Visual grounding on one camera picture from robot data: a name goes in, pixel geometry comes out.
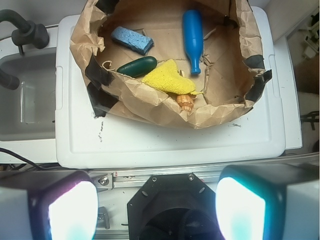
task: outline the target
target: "green toy cucumber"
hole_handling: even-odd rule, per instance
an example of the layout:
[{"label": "green toy cucumber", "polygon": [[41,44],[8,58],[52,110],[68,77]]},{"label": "green toy cucumber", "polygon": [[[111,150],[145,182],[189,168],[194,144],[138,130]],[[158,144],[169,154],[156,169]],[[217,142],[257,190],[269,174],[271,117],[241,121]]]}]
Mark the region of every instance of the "green toy cucumber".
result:
[{"label": "green toy cucumber", "polygon": [[153,56],[145,56],[119,67],[117,72],[136,78],[150,73],[156,66],[157,59]]}]

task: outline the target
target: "white container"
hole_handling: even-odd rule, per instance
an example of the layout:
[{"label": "white container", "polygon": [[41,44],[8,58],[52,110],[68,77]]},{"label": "white container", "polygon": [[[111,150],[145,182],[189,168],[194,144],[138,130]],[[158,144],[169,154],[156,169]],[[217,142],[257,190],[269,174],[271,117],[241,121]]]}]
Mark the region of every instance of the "white container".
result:
[{"label": "white container", "polygon": [[204,129],[173,129],[106,114],[96,118],[70,50],[79,18],[58,27],[55,137],[57,160],[69,168],[142,168],[274,158],[286,147],[275,53],[266,13],[252,7],[273,78],[242,117]]}]

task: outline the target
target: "yellow cloth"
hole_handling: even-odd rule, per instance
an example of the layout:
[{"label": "yellow cloth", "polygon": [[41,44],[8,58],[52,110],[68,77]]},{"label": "yellow cloth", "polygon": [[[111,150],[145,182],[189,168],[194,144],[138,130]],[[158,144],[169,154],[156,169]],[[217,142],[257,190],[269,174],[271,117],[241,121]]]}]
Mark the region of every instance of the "yellow cloth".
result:
[{"label": "yellow cloth", "polygon": [[178,66],[172,59],[149,72],[142,82],[165,93],[197,95],[196,85],[188,78],[179,75]]}]

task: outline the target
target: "white wall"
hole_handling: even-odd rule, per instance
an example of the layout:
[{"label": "white wall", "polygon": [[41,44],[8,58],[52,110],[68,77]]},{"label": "white wall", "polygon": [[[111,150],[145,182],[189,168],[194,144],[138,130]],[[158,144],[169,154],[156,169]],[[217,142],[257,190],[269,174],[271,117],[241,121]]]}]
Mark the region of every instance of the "white wall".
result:
[{"label": "white wall", "polygon": [[273,41],[288,36],[319,6],[319,0],[271,0],[265,7]]},{"label": "white wall", "polygon": [[[45,26],[58,24],[64,17],[80,14],[87,0],[0,0],[0,10],[11,9],[26,20]],[[270,0],[249,0],[252,6],[264,8]],[[11,36],[11,23],[0,23],[0,40]]]}]

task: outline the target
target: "illuminated light panel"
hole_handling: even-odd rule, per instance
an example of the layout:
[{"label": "illuminated light panel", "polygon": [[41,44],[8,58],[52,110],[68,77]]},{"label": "illuminated light panel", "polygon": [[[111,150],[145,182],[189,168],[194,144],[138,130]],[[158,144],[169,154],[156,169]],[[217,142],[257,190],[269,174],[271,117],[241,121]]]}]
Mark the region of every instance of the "illuminated light panel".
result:
[{"label": "illuminated light panel", "polygon": [[266,201],[232,177],[216,187],[215,210],[225,240],[262,240]]},{"label": "illuminated light panel", "polygon": [[98,194],[89,181],[81,181],[49,205],[52,240],[92,239],[97,225]]}]

